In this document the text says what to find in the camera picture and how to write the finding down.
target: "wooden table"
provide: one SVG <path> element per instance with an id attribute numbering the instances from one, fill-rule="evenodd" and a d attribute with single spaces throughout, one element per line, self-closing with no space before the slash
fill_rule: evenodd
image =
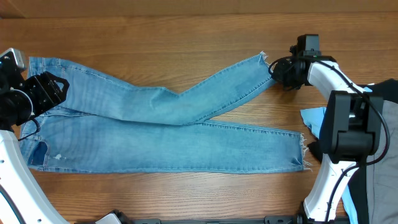
<path id="1" fill-rule="evenodd" d="M 0 51 L 64 58 L 135 85 L 181 92 L 262 50 L 270 62 L 288 56 L 306 33 L 320 34 L 323 54 L 356 83 L 398 78 L 394 12 L 6 19 L 0 20 Z M 284 92 L 275 85 L 214 119 L 301 131 L 310 143 L 299 110 L 325 105 L 314 87 Z M 310 154 L 306 160 L 312 171 L 288 174 L 33 174 L 69 221 L 97 220 L 114 208 L 134 219 L 260 218 L 296 212 L 319 170 Z M 344 214 L 341 205 L 338 214 Z"/>

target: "gray cloth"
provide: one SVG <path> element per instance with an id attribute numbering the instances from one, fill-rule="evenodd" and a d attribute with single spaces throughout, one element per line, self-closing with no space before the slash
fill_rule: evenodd
<path id="1" fill-rule="evenodd" d="M 391 142 L 385 158 L 366 168 L 369 223 L 398 223 L 398 104 L 384 101 L 383 117 L 387 121 Z M 384 150 L 386 137 L 381 128 L 379 149 L 368 162 L 379 157 Z"/>

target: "jeans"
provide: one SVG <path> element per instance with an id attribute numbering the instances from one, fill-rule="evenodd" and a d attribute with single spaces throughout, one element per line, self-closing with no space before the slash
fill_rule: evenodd
<path id="1" fill-rule="evenodd" d="M 70 83 L 67 100 L 37 117 L 41 131 L 20 143 L 28 166 L 75 173 L 224 172 L 304 169 L 294 131 L 212 121 L 274 84 L 266 55 L 247 58 L 177 94 L 140 87 L 58 58 L 30 58 Z M 21 136 L 34 132 L 28 122 Z"/>

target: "white stain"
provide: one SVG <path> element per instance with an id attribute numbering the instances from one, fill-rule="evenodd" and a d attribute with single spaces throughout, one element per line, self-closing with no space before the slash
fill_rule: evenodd
<path id="1" fill-rule="evenodd" d="M 54 157 L 54 159 L 60 160 L 62 158 L 61 154 L 58 154 L 57 156 Z"/>

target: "blue denim jeans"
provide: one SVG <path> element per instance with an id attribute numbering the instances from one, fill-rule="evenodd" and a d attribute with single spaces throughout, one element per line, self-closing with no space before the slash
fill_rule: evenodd
<path id="1" fill-rule="evenodd" d="M 212 121 L 274 84 L 265 54 L 225 68 L 177 94 L 139 87 L 58 58 L 30 58 L 70 83 L 67 100 L 37 118 L 41 131 L 20 144 L 28 166 L 77 173 L 224 172 L 304 169 L 302 135 Z M 34 132 L 28 122 L 21 136 Z"/>

